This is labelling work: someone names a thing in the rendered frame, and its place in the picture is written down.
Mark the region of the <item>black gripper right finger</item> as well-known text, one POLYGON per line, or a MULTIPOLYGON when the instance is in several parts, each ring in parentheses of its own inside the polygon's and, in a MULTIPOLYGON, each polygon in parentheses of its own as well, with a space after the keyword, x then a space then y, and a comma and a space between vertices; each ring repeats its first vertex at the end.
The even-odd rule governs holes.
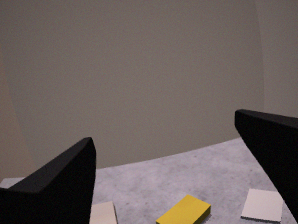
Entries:
POLYGON ((234 125, 298 224, 298 119, 239 109, 234 125))

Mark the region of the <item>yellow rectangular block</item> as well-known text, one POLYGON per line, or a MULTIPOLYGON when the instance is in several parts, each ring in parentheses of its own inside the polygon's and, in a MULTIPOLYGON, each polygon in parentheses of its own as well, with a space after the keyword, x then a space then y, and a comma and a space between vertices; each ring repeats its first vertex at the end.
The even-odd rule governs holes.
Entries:
POLYGON ((156 222, 157 224, 201 224, 210 212, 212 212, 210 204, 188 194, 156 222))

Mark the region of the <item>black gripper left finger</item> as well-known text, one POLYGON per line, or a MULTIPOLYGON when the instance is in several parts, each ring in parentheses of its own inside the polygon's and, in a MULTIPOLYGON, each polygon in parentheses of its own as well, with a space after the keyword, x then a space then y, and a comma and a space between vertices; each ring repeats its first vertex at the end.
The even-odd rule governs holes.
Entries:
POLYGON ((19 183, 0 188, 0 224, 89 224, 97 151, 77 141, 19 183))

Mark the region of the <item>white flat square pad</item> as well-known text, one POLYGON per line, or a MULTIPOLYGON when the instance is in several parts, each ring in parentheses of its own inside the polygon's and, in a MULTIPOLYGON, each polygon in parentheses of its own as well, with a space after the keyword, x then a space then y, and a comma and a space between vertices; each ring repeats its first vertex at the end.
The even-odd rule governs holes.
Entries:
POLYGON ((242 216, 247 220, 263 222, 281 222, 283 198, 279 192, 269 190, 249 189, 242 216))

